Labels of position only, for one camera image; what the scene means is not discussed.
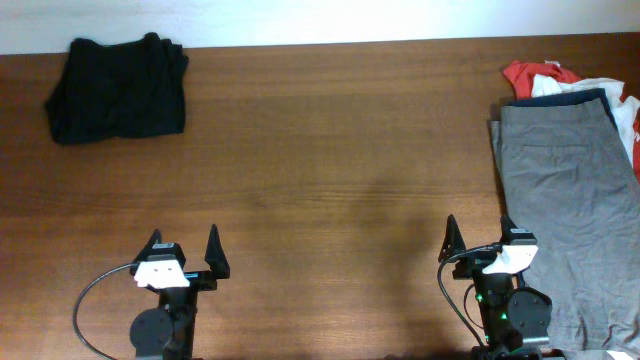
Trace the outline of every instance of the folded clothes pile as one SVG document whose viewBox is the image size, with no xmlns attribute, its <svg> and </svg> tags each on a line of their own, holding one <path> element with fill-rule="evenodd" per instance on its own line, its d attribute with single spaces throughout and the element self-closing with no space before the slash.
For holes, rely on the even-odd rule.
<svg viewBox="0 0 640 360">
<path fill-rule="evenodd" d="M 181 45 L 155 33 L 114 46 L 74 40 L 62 79 L 45 104 L 53 140 L 76 144 L 182 133 L 188 60 Z"/>
<path fill-rule="evenodd" d="M 609 89 L 613 80 L 574 81 L 565 91 L 569 82 L 557 77 L 578 79 L 550 66 L 555 73 L 541 79 L 553 78 L 560 94 L 535 97 L 547 93 L 540 90 L 546 85 L 535 86 L 540 74 L 506 71 L 516 89 L 520 79 L 532 80 L 534 98 L 508 104 L 501 121 L 491 123 L 508 213 L 539 241 L 524 278 L 553 300 L 552 347 L 568 358 L 606 356 L 573 353 L 584 350 L 639 358 L 640 185 L 621 141 L 623 112 L 616 111 L 629 98 L 612 97 L 618 94 Z"/>
<path fill-rule="evenodd" d="M 623 94 L 624 82 L 608 78 L 582 79 L 555 61 L 544 64 L 514 61 L 502 73 L 513 85 L 518 99 L 604 89 L 608 111 L 613 115 L 614 126 L 640 182 L 640 121 L 637 120 L 640 101 Z"/>
</svg>

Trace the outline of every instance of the wooden table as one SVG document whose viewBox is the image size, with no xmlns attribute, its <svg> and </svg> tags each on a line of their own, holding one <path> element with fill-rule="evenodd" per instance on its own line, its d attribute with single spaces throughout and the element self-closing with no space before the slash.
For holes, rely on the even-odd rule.
<svg viewBox="0 0 640 360">
<path fill-rule="evenodd" d="M 500 69 L 558 60 L 640 95 L 638 34 L 188 50 L 183 135 L 58 146 L 43 102 L 65 55 L 0 57 L 0 358 L 94 359 L 71 327 L 82 288 L 155 228 L 206 268 L 211 223 L 232 268 L 202 293 L 195 355 L 365 359 L 474 345 L 436 284 L 448 214 L 495 241 L 487 121 Z M 461 305 L 467 283 L 445 276 Z M 118 274 L 80 326 L 133 358 L 156 296 Z M 475 306 L 471 306 L 476 316 Z"/>
</svg>

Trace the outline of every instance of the white wall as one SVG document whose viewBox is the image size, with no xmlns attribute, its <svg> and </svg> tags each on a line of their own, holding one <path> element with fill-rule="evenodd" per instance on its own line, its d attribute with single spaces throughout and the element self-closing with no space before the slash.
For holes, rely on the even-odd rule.
<svg viewBox="0 0 640 360">
<path fill-rule="evenodd" d="M 640 0 L 0 0 L 3 54 L 149 31 L 186 47 L 640 31 Z"/>
</svg>

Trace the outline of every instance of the gray shorts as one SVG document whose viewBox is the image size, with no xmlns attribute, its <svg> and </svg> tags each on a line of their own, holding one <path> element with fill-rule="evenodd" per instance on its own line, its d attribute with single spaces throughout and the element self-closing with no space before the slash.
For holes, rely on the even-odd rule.
<svg viewBox="0 0 640 360">
<path fill-rule="evenodd" d="M 502 109 L 509 216 L 538 239 L 524 273 L 553 300 L 551 346 L 640 357 L 640 186 L 600 100 Z"/>
</svg>

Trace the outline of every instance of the black cable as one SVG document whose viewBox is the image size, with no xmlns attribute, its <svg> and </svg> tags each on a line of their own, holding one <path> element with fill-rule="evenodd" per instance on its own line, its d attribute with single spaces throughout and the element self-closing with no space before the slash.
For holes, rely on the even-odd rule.
<svg viewBox="0 0 640 360">
<path fill-rule="evenodd" d="M 97 279 L 93 280 L 91 282 L 91 284 L 89 284 L 86 288 L 84 288 L 84 290 L 82 290 L 82 292 L 80 293 L 80 296 L 78 296 L 78 299 L 76 300 L 76 304 L 73 307 L 73 316 L 71 317 L 71 322 L 73 323 L 73 331 L 76 332 L 76 335 L 78 335 L 78 338 L 80 339 L 80 341 L 82 342 L 82 344 L 84 344 L 84 346 L 86 346 L 87 348 L 89 348 L 89 350 L 93 351 L 94 353 L 96 353 L 97 355 L 99 355 L 100 357 L 104 358 L 104 359 L 108 359 L 108 360 L 116 360 L 116 358 L 113 358 L 105 353 L 103 353 L 102 351 L 96 349 L 93 345 L 91 345 L 90 342 L 87 341 L 87 339 L 84 338 L 84 336 L 82 336 L 82 332 L 80 332 L 80 328 L 78 327 L 78 309 L 80 309 L 80 302 L 82 302 L 82 299 L 84 298 L 85 295 L 87 295 L 87 293 L 89 292 L 89 290 L 91 290 L 92 287 L 94 287 L 97 283 L 100 282 L 100 280 L 106 278 L 107 276 L 114 274 L 120 270 L 124 270 L 124 269 L 128 269 L 130 267 L 136 266 L 138 264 L 136 263 L 131 263 L 131 264 L 124 264 L 121 266 L 118 266 L 115 269 L 109 270 L 106 273 L 98 276 Z"/>
<path fill-rule="evenodd" d="M 471 318 L 471 315 L 469 315 L 469 310 L 467 310 L 467 298 L 469 297 L 469 292 L 471 291 L 471 289 L 473 289 L 475 287 L 474 284 L 469 285 L 469 287 L 467 288 L 467 291 L 464 292 L 464 300 L 462 301 L 462 306 L 464 307 L 464 313 L 467 314 L 467 318 L 469 319 L 469 321 L 471 321 L 471 323 L 477 327 L 479 327 L 480 329 L 484 330 L 484 328 L 480 325 L 478 325 L 477 322 L 473 321 L 473 319 Z"/>
<path fill-rule="evenodd" d="M 524 276 L 522 275 L 523 271 L 520 271 L 516 274 L 516 279 L 518 280 L 518 288 L 522 288 L 527 286 L 527 282 L 524 281 Z"/>
<path fill-rule="evenodd" d="M 467 327 L 467 329 L 469 329 L 469 331 L 471 331 L 471 334 L 473 334 L 473 337 L 476 338 L 476 341 L 478 342 L 478 345 L 480 345 L 480 351 L 482 352 L 483 356 L 486 356 L 484 343 L 480 339 L 480 335 L 478 335 L 476 330 L 471 326 L 471 324 L 469 324 L 469 322 L 464 317 L 464 315 L 462 315 L 460 310 L 458 310 L 458 307 L 456 306 L 456 304 L 454 304 L 453 300 L 451 300 L 451 297 L 447 293 L 447 290 L 444 288 L 444 284 L 442 283 L 442 269 L 444 269 L 445 265 L 457 261 L 462 256 L 466 256 L 466 255 L 469 255 L 471 253 L 480 252 L 480 251 L 496 251 L 499 246 L 500 246 L 499 244 L 497 244 L 497 245 L 496 244 L 492 244 L 492 245 L 479 246 L 479 247 L 476 247 L 476 248 L 473 248 L 473 249 L 469 249 L 469 250 L 467 250 L 465 252 L 453 255 L 452 257 L 450 257 L 450 258 L 448 258 L 446 260 L 443 260 L 440 263 L 440 266 L 438 267 L 438 285 L 440 286 L 440 291 L 442 291 L 442 295 L 444 295 L 444 298 L 447 300 L 447 302 L 449 303 L 449 305 L 451 306 L 453 311 L 455 311 L 455 313 L 458 315 L 460 320 L 462 320 L 462 322 Z"/>
</svg>

